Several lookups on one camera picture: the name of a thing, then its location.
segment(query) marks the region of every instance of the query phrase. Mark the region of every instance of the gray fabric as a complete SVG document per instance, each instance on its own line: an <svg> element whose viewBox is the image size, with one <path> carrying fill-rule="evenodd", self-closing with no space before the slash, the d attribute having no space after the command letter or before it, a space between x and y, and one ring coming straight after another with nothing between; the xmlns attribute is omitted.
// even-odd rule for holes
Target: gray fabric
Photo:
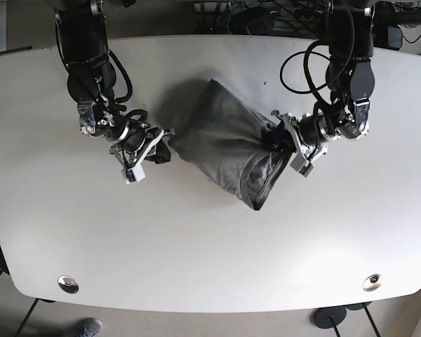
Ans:
<svg viewBox="0 0 421 337"><path fill-rule="evenodd" d="M265 120L212 80L170 145L215 184L259 210L292 153L269 146Z"/></svg>

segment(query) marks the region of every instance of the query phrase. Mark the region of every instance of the sneaker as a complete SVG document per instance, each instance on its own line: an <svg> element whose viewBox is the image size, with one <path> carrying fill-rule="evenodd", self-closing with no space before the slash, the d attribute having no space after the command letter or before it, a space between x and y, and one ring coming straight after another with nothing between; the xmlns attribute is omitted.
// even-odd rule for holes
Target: sneaker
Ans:
<svg viewBox="0 0 421 337"><path fill-rule="evenodd" d="M100 332L102 327L103 323L98 319L87 319L83 322L80 331L75 335L75 337L94 337L97 333Z"/></svg>

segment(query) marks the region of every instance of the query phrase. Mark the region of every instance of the gray carpet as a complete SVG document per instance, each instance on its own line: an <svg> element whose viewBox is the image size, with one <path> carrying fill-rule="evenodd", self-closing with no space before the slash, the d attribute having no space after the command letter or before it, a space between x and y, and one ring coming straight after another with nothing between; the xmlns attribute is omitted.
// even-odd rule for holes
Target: gray carpet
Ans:
<svg viewBox="0 0 421 337"><path fill-rule="evenodd" d="M128 8L120 0L106 0L104 12L110 39L193 34L197 25L193 5L174 0L138 0ZM43 0L9 1L6 31L7 49L54 46L53 9Z"/></svg>

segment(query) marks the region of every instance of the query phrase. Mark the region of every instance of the metal bracket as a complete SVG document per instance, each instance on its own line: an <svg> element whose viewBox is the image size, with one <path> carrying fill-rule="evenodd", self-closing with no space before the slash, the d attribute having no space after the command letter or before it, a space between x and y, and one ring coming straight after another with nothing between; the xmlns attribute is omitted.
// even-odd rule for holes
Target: metal bracket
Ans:
<svg viewBox="0 0 421 337"><path fill-rule="evenodd" d="M312 159L309 160L307 156L309 148L301 143L301 139L296 129L296 123L298 120L295 117L291 117L286 114L283 114L279 118L283 120L285 129L291 134L296 147L296 156L292 160L290 166L304 177L307 177L315 167L313 163L323 154L328 152L328 147L326 144L322 144L321 147L316 150Z"/></svg>
<svg viewBox="0 0 421 337"><path fill-rule="evenodd" d="M165 135L166 132L160 129L159 133L154 138L145 138L139 149L135 153L131 153L130 160L127 163L129 164L129 167L126 167L126 163L121 156L121 150L117 145L111 146L109 153L113 154L123 166L121 173L127 185L134 183L135 181L139 182L145 178L142 162L146 157L156 154L156 145Z"/></svg>
<svg viewBox="0 0 421 337"><path fill-rule="evenodd" d="M354 120L357 130L363 135L366 132L366 124L368 123L368 112L370 110L370 101L367 98L353 102Z"/></svg>
<svg viewBox="0 0 421 337"><path fill-rule="evenodd" d="M95 122L95 115L93 114L93 101L85 100L81 101L77 105L79 113L79 125L81 127L81 132L84 135L92 135L95 133L95 127L97 126Z"/></svg>

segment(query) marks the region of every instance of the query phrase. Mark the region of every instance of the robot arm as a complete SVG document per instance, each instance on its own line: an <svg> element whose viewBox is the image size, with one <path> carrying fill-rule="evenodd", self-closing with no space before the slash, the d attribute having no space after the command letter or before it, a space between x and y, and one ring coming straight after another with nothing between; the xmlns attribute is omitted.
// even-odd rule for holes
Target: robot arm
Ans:
<svg viewBox="0 0 421 337"><path fill-rule="evenodd" d="M281 138L283 146L295 148L297 156L291 166L303 176L307 177L314 168L314 162L327 153L326 143L341 136L359 139L368 132L369 97L375 85L370 66L374 7L369 6L375 2L328 0L327 41L315 41L305 52L301 52L305 55L304 69L309 91L290 89L284 83L281 71L281 81L288 90L312 93L317 100L313 114L303 118L273 112L281 120L279 134L274 137ZM309 57L317 46L324 44L329 45L330 64L326 85L316 88L309 73ZM283 68L292 57L285 61ZM330 89L329 103L319 94L325 86Z"/></svg>
<svg viewBox="0 0 421 337"><path fill-rule="evenodd" d="M123 166L127 183L145 177L144 159L162 164L170 161L170 152L162 138L172 131L152 127L147 112L126 106L133 93L129 76L107 45L105 18L101 0L50 0L55 9L56 39L59 36L60 56L69 73L67 89L77 103L81 131L91 137L105 137L113 145L113 154ZM116 98L113 87L116 72L114 61L128 89Z"/></svg>
<svg viewBox="0 0 421 337"><path fill-rule="evenodd" d="M144 159L157 164L170 161L170 152L162 141L170 131L151 127L144 110L122 114L126 111L122 103L130 99L133 89L125 69L107 45L102 0L49 2L55 8L56 37L59 31L60 55L69 72L67 87L78 103L81 130L89 136L104 136L113 143L109 152L123 166L127 183L139 181L145 177L140 165ZM316 41L301 52L305 55L309 91L287 87L281 72L282 83L288 90L311 93L317 100L313 114L303 118L274 112L281 123L273 136L279 145L297 152L291 166L304 176L312 171L314 162L327 153L327 142L341 136L358 139L368 132L369 97L375 84L370 66L375 2L377 0L327 0L327 41ZM313 49L324 44L329 45L330 64L326 85L316 88L309 73L309 57ZM128 87L123 97L114 97L116 72L109 57ZM325 86L331 90L329 103L319 94Z"/></svg>

